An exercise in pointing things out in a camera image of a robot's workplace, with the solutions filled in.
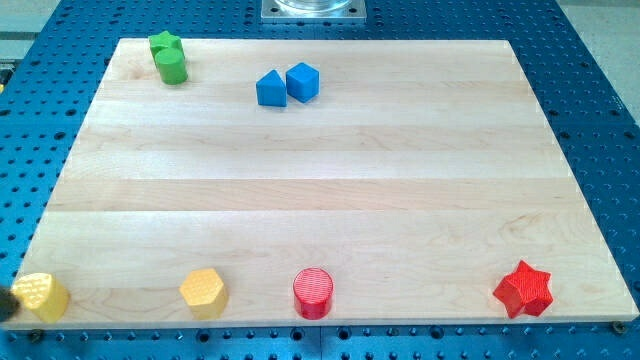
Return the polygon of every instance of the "red star-shaped block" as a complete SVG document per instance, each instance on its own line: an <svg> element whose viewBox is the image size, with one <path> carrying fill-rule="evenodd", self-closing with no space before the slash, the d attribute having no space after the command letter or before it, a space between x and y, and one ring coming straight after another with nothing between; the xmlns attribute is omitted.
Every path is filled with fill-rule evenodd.
<svg viewBox="0 0 640 360"><path fill-rule="evenodd" d="M511 319L523 313L540 316L553 302L550 278L548 272L538 271L521 260L516 271L502 279L493 295L504 303Z"/></svg>

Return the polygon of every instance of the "wood grain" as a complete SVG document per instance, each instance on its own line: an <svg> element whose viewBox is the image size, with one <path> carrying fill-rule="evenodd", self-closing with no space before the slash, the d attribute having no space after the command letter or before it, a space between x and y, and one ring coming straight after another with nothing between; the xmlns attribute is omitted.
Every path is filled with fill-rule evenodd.
<svg viewBox="0 0 640 360"><path fill-rule="evenodd" d="M508 43L183 41L163 85L123 39L20 269L72 303L54 328L631 320L629 290ZM259 107L299 61L321 93ZM491 295L520 259L553 305L509 320ZM321 266L334 308L293 309ZM230 293L195 321L178 292L215 267ZM22 312L10 328L43 328Z"/></svg>

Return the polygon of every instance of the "blue block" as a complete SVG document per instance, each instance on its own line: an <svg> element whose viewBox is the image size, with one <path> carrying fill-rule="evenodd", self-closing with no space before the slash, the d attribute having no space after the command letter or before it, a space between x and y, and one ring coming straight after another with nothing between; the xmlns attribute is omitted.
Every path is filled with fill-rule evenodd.
<svg viewBox="0 0 640 360"><path fill-rule="evenodd" d="M287 87L278 75L278 72L271 70L256 83L258 93L258 104L262 106L287 106Z"/></svg>
<svg viewBox="0 0 640 360"><path fill-rule="evenodd" d="M300 102L307 102L320 91L320 73L300 63L287 71L287 93Z"/></svg>

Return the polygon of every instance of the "yellow block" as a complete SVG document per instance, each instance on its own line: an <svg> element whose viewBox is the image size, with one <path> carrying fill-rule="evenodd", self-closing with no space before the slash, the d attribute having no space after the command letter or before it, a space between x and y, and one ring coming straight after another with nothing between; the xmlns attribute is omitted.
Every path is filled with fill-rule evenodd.
<svg viewBox="0 0 640 360"><path fill-rule="evenodd" d="M227 288L215 269L190 272L180 286L180 293L198 320L219 318L229 300Z"/></svg>
<svg viewBox="0 0 640 360"><path fill-rule="evenodd" d="M51 274L23 276L13 283L11 292L46 323L58 321L69 304L69 292Z"/></svg>

